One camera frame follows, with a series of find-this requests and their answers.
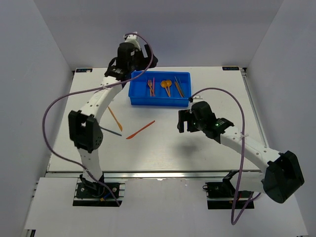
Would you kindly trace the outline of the orange spoon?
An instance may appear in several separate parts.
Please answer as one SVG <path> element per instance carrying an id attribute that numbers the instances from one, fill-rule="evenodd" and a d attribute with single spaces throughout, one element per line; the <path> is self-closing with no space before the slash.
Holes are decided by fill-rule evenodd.
<path id="1" fill-rule="evenodd" d="M 167 93 L 167 96 L 170 97 L 169 84 L 168 81 L 162 80 L 160 83 L 161 87 L 163 87 Z"/>
<path id="2" fill-rule="evenodd" d="M 168 96 L 170 97 L 171 96 L 170 87 L 172 86 L 172 81 L 166 80 L 166 83 L 167 83 L 167 93 L 168 93 Z"/>

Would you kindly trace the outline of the orange fork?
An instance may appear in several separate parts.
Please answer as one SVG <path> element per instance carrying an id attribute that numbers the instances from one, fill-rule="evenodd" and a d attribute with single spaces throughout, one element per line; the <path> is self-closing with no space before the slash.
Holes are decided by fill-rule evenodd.
<path id="1" fill-rule="evenodd" d="M 154 90 L 153 90 L 153 83 L 152 83 L 152 81 L 148 80 L 147 81 L 147 85 L 148 85 L 148 87 L 150 89 L 150 96 L 154 96 L 155 94 L 154 94 Z"/>
<path id="2" fill-rule="evenodd" d="M 148 87 L 149 87 L 149 89 L 150 89 L 150 96 L 152 96 L 153 95 L 153 89 L 152 89 L 152 81 L 151 80 L 148 80 L 147 81 L 147 85 L 148 85 Z"/>

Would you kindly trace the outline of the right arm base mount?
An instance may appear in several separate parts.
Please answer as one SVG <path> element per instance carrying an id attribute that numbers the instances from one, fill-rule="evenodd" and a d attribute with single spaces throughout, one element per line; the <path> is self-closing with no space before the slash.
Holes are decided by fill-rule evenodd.
<path id="1" fill-rule="evenodd" d="M 228 181 L 236 176 L 238 171 L 232 170 L 226 175 L 221 182 L 207 182 L 203 185 L 203 190 L 206 191 L 207 208 L 209 210 L 228 210 L 233 207 L 235 188 Z M 251 192 L 239 191 L 237 196 L 236 209 L 242 209 L 246 201 L 250 197 Z M 246 209 L 254 209 L 254 202 L 251 201 Z"/>

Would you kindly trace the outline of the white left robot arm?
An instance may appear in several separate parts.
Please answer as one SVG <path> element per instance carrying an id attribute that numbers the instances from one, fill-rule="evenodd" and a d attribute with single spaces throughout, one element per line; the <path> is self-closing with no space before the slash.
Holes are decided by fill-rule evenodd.
<path id="1" fill-rule="evenodd" d="M 78 111 L 68 115 L 69 134 L 84 166 L 81 179 L 89 182 L 87 191 L 93 197 L 99 197 L 104 192 L 101 181 L 101 170 L 98 148 L 103 140 L 99 122 L 105 110 L 114 97 L 122 91 L 126 81 L 131 79 L 134 71 L 142 71 L 156 66 L 158 59 L 153 55 L 148 44 L 144 45 L 147 57 L 135 43 L 124 42 L 118 47 L 117 57 L 113 58 L 104 73 L 102 87 L 98 89 L 88 102 Z"/>

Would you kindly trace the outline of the orange plastic knife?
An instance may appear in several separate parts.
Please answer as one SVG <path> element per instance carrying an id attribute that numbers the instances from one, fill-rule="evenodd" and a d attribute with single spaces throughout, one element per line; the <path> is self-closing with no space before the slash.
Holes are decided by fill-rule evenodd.
<path id="1" fill-rule="evenodd" d="M 121 123 L 118 121 L 118 119 L 116 118 L 115 114 L 113 113 L 113 111 L 111 110 L 110 107 L 108 107 L 108 110 L 109 110 L 110 114 L 112 115 L 112 117 L 114 118 L 115 122 L 117 123 L 120 131 L 123 131 L 123 127 L 122 127 Z"/>

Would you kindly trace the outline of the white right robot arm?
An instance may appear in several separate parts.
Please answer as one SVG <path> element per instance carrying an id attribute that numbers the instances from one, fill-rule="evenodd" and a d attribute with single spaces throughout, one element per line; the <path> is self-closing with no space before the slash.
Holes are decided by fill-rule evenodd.
<path id="1" fill-rule="evenodd" d="M 234 197 L 240 191 L 264 193 L 277 203 L 284 203 L 305 182 L 297 156 L 291 151 L 281 153 L 265 147 L 249 136 L 242 136 L 239 128 L 226 118 L 217 118 L 210 105 L 197 102 L 190 109 L 179 110 L 179 132 L 203 132 L 207 138 L 231 148 L 259 168 L 259 173 L 232 170 L 219 185 L 217 194 Z"/>

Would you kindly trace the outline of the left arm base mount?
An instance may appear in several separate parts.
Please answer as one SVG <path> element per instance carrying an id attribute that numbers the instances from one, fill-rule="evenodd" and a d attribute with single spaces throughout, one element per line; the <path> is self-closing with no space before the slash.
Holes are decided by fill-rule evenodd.
<path id="1" fill-rule="evenodd" d="M 73 206 L 81 207 L 119 207 L 121 205 L 125 183 L 105 182 L 110 191 L 99 183 L 86 181 L 81 174 L 78 178 Z"/>

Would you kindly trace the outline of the red-orange plastic knife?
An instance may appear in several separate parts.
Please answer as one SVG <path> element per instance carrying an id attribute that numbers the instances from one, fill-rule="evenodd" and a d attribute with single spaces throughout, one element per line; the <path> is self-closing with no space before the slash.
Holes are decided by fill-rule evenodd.
<path id="1" fill-rule="evenodd" d="M 155 123 L 155 120 L 146 124 L 144 127 L 140 128 L 138 131 L 134 132 L 133 134 L 131 134 L 130 136 L 126 137 L 126 140 L 132 139 L 133 137 L 135 137 L 138 133 L 140 133 L 141 131 L 143 131 L 144 129 L 146 129 L 147 127 L 151 126 L 153 123 Z"/>

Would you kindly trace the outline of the blue chopstick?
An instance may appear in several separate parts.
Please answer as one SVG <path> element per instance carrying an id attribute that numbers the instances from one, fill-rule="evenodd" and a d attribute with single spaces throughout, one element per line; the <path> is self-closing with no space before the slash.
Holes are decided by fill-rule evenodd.
<path id="1" fill-rule="evenodd" d="M 111 134 L 114 134 L 114 135 L 117 135 L 117 136 L 122 136 L 120 133 L 114 132 L 114 131 L 109 130 L 109 129 L 106 129 L 106 128 L 104 128 L 104 127 L 101 127 L 101 126 L 100 126 L 100 128 L 101 128 L 101 130 L 106 131 L 106 132 L 109 132 L 109 133 L 111 133 Z"/>

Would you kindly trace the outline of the red-orange fork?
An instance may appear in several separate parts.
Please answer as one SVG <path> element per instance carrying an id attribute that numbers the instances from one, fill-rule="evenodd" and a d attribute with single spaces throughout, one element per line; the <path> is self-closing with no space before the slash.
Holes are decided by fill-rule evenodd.
<path id="1" fill-rule="evenodd" d="M 155 77 L 153 77 L 153 81 L 152 81 L 152 89 L 153 89 L 153 96 L 155 97 Z"/>

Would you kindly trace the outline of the grey-blue chopstick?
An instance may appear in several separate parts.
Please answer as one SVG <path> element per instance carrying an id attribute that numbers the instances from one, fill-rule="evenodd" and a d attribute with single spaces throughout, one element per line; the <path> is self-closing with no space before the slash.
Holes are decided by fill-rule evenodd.
<path id="1" fill-rule="evenodd" d="M 175 77 L 175 85 L 176 85 L 176 87 L 177 87 L 177 90 L 178 90 L 180 96 L 181 96 L 181 97 L 184 97 L 184 96 L 183 96 L 182 89 L 181 89 L 181 87 L 180 87 L 180 83 L 179 83 L 179 81 L 178 81 L 178 79 L 177 79 L 176 77 Z"/>
<path id="2" fill-rule="evenodd" d="M 182 93 L 182 97 L 185 97 L 185 93 L 183 91 L 183 87 L 182 87 L 180 79 L 178 79 L 178 84 L 179 84 L 179 87 L 180 87 L 180 90 L 181 90 L 181 93 Z"/>

